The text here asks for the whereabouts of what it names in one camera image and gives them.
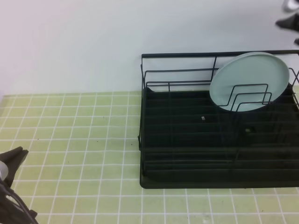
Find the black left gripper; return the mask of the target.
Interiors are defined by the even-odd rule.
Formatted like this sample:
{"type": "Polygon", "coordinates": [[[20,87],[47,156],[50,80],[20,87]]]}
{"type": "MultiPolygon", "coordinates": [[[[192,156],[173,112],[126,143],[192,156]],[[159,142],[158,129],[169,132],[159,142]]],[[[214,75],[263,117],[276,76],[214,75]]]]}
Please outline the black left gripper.
{"type": "Polygon", "coordinates": [[[0,154],[0,179],[11,187],[15,174],[28,155],[28,150],[17,147],[0,154]]]}

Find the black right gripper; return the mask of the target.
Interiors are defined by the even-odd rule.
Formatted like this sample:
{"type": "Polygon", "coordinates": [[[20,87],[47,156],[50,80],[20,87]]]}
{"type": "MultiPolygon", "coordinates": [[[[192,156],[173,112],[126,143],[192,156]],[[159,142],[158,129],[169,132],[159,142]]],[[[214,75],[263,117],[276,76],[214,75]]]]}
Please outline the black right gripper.
{"type": "Polygon", "coordinates": [[[292,16],[276,21],[276,26],[280,29],[299,32],[299,0],[285,0],[282,4],[285,13],[294,13],[292,16]]]}

